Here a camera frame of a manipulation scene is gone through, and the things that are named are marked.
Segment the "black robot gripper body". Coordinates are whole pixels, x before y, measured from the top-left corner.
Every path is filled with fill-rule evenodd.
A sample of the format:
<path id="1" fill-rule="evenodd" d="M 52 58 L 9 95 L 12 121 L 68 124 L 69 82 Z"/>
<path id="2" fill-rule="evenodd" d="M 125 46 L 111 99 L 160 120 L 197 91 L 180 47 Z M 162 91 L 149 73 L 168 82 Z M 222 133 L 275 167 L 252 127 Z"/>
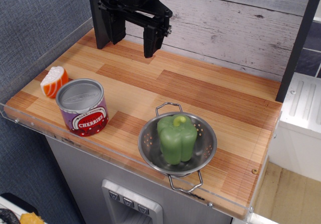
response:
<path id="1" fill-rule="evenodd" d="M 164 37 L 172 30 L 170 18 L 173 12 L 160 0 L 100 0 L 99 9 L 104 7 L 110 11 L 117 11 L 126 21 L 141 27 L 160 25 Z"/>

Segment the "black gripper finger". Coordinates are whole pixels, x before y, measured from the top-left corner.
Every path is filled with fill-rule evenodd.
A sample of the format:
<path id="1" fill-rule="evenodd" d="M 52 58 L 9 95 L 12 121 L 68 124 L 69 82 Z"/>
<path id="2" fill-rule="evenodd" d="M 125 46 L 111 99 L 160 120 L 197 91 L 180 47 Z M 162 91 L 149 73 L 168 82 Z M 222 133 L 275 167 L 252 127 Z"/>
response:
<path id="1" fill-rule="evenodd" d="M 161 48 L 164 40 L 163 30 L 160 25 L 147 25 L 143 31 L 143 46 L 145 58 L 151 58 Z"/>
<path id="2" fill-rule="evenodd" d="M 109 40 L 115 45 L 126 36 L 125 19 L 117 11 L 100 7 Z"/>

